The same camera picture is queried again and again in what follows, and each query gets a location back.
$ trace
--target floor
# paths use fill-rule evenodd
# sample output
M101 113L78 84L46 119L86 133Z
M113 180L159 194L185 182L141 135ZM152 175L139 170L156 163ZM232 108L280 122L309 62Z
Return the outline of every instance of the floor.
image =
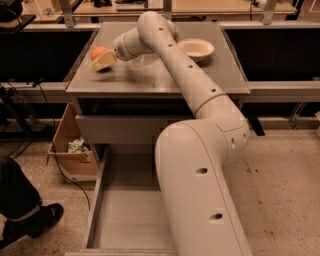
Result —
M14 157L28 140L12 154ZM9 154L21 144L21 140L0 141L0 152ZM58 224L48 233L37 239L23 237L19 241L1 250L1 256L60 256L68 251L79 251L82 245L88 218L88 204L84 193L74 184L62 177L53 158L47 159L48 141L33 142L15 160L20 164L26 176L38 189L43 204L60 203L64 215ZM91 199L95 182L82 182ZM0 234L4 218L0 216Z
M224 169L253 255L319 255L320 138L315 129L265 132L256 136L252 131L244 155ZM8 154L20 143L0 141L0 152ZM35 240L22 238L2 250L2 256L58 256L82 248L89 213L86 198L61 176L54 159L47 162L49 146L48 141L33 142L15 159L44 204L59 202L65 214L48 233ZM81 185L91 199L94 182Z

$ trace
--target screw hole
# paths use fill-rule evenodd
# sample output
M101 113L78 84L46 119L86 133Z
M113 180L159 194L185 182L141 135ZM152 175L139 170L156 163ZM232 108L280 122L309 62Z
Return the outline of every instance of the screw hole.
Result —
M210 217L210 222L216 223L217 221L221 220L222 218L223 218L222 213L216 213Z
M208 173L207 168L200 168L200 169L196 170L196 175L198 175L198 176L205 175L207 173Z

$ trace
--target person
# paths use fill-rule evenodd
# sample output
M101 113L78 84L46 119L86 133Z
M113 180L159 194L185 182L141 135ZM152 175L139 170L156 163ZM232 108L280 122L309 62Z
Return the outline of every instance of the person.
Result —
M63 211L58 203L43 206L19 164L0 154L0 214L7 219L0 249L25 235L39 237L59 221Z

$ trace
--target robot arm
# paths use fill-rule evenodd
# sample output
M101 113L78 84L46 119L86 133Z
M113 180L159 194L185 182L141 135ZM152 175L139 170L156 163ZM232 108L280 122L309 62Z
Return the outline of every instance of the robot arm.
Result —
M224 91L176 44L176 26L145 12L114 42L117 57L156 52L196 120L167 127L156 144L156 169L181 256L252 255L222 167L240 156L248 124Z

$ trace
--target black shoe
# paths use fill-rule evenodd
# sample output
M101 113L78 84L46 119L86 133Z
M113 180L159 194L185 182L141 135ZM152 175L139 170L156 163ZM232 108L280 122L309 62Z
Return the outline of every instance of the black shoe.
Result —
M60 204L51 204L40 206L40 210L26 220L19 222L7 220L2 233L3 240L16 241L25 235L37 238L53 227L62 214L63 207Z

